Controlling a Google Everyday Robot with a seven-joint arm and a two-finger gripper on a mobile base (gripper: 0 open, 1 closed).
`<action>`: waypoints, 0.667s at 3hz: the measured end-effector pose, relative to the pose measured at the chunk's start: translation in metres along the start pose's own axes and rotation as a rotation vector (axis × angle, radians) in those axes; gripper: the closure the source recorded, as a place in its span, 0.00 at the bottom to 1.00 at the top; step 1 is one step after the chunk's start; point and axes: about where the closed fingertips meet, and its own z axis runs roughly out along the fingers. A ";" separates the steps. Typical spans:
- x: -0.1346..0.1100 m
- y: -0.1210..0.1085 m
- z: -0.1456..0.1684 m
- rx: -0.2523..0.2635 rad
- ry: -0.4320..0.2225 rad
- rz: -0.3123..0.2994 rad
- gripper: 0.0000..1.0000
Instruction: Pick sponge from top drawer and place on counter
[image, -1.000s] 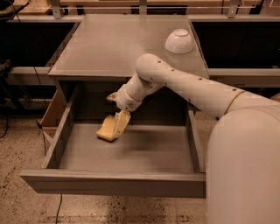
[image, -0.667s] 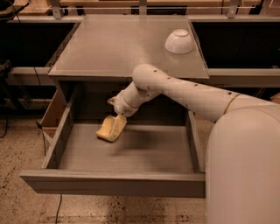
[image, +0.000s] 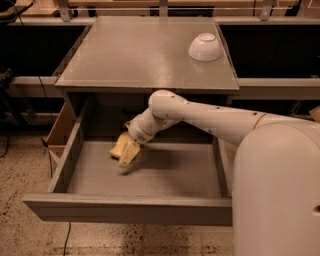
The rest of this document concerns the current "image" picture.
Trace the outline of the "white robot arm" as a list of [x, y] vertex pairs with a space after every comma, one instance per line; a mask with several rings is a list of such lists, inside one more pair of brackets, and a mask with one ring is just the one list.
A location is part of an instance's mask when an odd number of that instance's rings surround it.
[[320, 124], [154, 92], [128, 125], [128, 165], [157, 132], [184, 121], [235, 146], [234, 256], [320, 256]]

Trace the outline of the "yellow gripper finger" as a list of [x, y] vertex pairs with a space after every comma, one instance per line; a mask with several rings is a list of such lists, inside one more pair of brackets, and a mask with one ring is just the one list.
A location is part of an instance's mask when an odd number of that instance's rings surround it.
[[119, 159], [118, 165], [120, 168], [125, 168], [131, 163], [131, 161], [132, 161], [132, 159], [129, 157], [121, 157]]

